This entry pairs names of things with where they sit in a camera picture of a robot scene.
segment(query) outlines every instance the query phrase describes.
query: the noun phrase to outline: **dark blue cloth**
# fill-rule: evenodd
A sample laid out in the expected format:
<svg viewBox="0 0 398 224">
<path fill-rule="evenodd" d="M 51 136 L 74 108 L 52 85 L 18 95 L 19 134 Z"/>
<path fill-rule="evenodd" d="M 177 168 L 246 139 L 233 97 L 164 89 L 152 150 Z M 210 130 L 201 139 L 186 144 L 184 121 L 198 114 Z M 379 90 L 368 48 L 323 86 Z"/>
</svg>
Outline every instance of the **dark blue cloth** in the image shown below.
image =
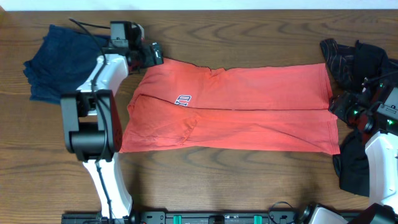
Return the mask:
<svg viewBox="0 0 398 224">
<path fill-rule="evenodd" d="M 96 38 L 106 45 L 106 37 Z M 99 52 L 90 36 L 50 25 L 35 57 L 24 63 L 30 100 L 59 104 L 62 93 L 76 90 L 90 76 Z"/>
</svg>

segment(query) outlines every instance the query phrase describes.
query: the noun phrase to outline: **folded shirt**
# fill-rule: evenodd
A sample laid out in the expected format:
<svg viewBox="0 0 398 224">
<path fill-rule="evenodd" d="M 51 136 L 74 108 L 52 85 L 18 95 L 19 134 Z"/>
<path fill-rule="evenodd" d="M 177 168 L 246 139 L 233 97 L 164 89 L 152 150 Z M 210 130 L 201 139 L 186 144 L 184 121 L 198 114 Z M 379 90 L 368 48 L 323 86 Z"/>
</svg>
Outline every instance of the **folded shirt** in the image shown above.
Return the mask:
<svg viewBox="0 0 398 224">
<path fill-rule="evenodd" d="M 339 154 L 325 64 L 210 70 L 165 59 L 127 107 L 121 152 L 188 146 Z"/>
</svg>

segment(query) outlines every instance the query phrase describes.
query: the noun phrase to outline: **wood grain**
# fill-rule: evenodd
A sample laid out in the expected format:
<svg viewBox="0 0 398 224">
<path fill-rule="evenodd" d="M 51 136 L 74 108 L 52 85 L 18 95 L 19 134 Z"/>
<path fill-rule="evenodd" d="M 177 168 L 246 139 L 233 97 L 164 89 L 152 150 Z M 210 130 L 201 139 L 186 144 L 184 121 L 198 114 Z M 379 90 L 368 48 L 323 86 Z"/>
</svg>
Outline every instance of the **wood grain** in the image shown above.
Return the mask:
<svg viewBox="0 0 398 224">
<path fill-rule="evenodd" d="M 60 223 L 64 212 L 98 211 L 90 176 L 65 150 L 60 107 L 29 101 L 23 62 L 38 51 L 49 24 L 107 25 L 135 21 L 166 57 L 210 68 L 322 63 L 319 42 L 333 37 L 378 45 L 398 58 L 397 11 L 106 11 L 8 12 L 0 28 L 0 223 Z M 96 34 L 108 30 L 90 28 Z M 116 96 L 123 127 L 126 106 L 142 74 Z M 339 89 L 332 81 L 333 92 Z M 338 122 L 340 141 L 349 129 Z M 316 201 L 340 210 L 368 199 L 338 187 L 331 156 L 191 147 L 121 156 L 139 209 L 267 210 L 277 201 Z"/>
</svg>

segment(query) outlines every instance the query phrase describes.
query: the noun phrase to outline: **black cloth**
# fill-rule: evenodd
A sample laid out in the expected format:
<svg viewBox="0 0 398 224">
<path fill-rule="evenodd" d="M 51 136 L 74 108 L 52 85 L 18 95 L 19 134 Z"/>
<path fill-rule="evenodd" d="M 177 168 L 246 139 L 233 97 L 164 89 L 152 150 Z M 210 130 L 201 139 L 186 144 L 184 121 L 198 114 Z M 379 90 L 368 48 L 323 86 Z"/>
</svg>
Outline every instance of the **black cloth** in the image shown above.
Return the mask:
<svg viewBox="0 0 398 224">
<path fill-rule="evenodd" d="M 340 180 L 340 189 L 356 195 L 369 196 L 369 162 L 362 145 L 362 134 L 355 130 L 333 156 L 333 165 Z"/>
<path fill-rule="evenodd" d="M 96 38 L 102 46 L 108 42 L 105 36 Z M 50 25 L 35 57 L 24 63 L 30 100 L 59 104 L 62 93 L 76 90 L 90 76 L 99 52 L 90 36 Z"/>
<path fill-rule="evenodd" d="M 398 83 L 398 61 L 389 59 L 380 47 L 358 40 L 350 47 L 337 44 L 334 39 L 321 41 L 320 47 L 333 78 L 346 91 L 366 98 L 373 96 L 385 80 Z M 368 89 L 366 95 L 362 93 L 363 83 Z M 340 146 L 341 154 L 333 156 L 333 165 L 341 189 L 369 196 L 369 162 L 361 136 L 358 130 L 347 136 Z"/>
<path fill-rule="evenodd" d="M 389 59 L 380 47 L 358 40 L 350 47 L 334 39 L 321 41 L 320 47 L 333 78 L 344 90 L 360 93 L 365 78 L 373 91 L 385 79 L 398 83 L 398 60 Z"/>
</svg>

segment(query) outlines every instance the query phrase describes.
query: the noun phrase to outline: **printed logo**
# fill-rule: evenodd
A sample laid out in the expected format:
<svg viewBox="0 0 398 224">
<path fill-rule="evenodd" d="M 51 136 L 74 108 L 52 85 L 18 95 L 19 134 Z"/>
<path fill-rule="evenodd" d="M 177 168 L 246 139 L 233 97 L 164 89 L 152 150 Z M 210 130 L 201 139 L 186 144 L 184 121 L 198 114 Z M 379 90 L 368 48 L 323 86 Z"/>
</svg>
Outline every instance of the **printed logo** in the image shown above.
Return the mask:
<svg viewBox="0 0 398 224">
<path fill-rule="evenodd" d="M 180 95 L 180 96 L 178 96 L 178 98 L 174 104 L 181 105 L 181 106 L 188 106 L 188 103 L 191 100 L 191 98 L 192 98 L 192 96 L 190 96 L 190 95 Z"/>
</svg>

